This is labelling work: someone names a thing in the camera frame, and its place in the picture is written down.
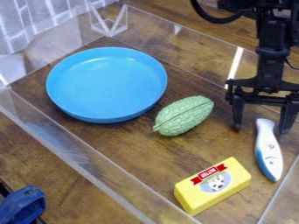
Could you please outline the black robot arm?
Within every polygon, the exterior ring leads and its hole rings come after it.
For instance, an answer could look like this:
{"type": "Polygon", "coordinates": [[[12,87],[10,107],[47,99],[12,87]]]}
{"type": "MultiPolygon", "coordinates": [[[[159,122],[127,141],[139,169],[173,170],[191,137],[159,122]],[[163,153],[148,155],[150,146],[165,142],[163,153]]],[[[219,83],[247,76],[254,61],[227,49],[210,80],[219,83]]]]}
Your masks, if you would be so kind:
{"type": "Polygon", "coordinates": [[[281,108],[279,132],[286,134],[299,114],[299,83],[283,80],[291,47],[299,45],[299,0],[230,0],[229,7],[255,12],[259,39],[257,76],[226,81],[235,128],[242,129],[247,103],[270,105],[281,108]]]}

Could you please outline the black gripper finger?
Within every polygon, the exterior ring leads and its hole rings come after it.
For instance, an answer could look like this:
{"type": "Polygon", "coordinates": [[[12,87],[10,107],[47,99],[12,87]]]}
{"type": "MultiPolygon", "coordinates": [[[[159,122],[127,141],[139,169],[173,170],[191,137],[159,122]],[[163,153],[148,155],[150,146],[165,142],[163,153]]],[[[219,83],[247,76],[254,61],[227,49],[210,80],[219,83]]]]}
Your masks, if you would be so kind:
{"type": "Polygon", "coordinates": [[[233,99],[233,120],[235,130],[242,130],[243,127],[243,111],[245,111],[245,100],[238,95],[233,99]]]}
{"type": "Polygon", "coordinates": [[[289,102],[281,110],[279,133],[287,134],[299,114],[299,102],[289,102]]]}

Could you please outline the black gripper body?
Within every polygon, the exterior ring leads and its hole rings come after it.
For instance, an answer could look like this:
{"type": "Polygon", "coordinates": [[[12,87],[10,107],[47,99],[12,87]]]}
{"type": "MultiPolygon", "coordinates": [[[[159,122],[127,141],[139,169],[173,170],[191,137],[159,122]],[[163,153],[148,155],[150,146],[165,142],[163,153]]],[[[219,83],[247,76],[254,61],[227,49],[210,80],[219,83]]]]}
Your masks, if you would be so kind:
{"type": "Polygon", "coordinates": [[[299,84],[285,80],[261,80],[258,77],[226,81],[226,100],[234,107],[261,104],[283,107],[299,103],[299,84]]]}

